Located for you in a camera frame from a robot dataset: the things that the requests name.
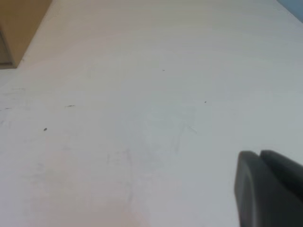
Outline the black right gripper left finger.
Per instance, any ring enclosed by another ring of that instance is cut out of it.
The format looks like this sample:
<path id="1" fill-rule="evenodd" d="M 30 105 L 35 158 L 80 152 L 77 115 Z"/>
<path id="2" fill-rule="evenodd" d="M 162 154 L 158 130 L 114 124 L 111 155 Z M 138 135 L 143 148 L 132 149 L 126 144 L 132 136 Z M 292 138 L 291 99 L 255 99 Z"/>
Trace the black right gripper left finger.
<path id="1" fill-rule="evenodd" d="M 303 225 L 303 187 L 280 182 L 260 154 L 239 153 L 234 194 L 242 227 Z"/>

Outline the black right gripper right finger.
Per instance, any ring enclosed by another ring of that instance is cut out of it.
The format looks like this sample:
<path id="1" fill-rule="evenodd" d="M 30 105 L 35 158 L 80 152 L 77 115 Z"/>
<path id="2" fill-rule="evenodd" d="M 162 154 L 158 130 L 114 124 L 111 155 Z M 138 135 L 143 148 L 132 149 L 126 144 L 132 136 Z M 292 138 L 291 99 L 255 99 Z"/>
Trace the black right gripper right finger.
<path id="1" fill-rule="evenodd" d="M 272 150 L 263 150 L 261 159 L 274 175 L 288 187 L 303 186 L 303 166 Z"/>

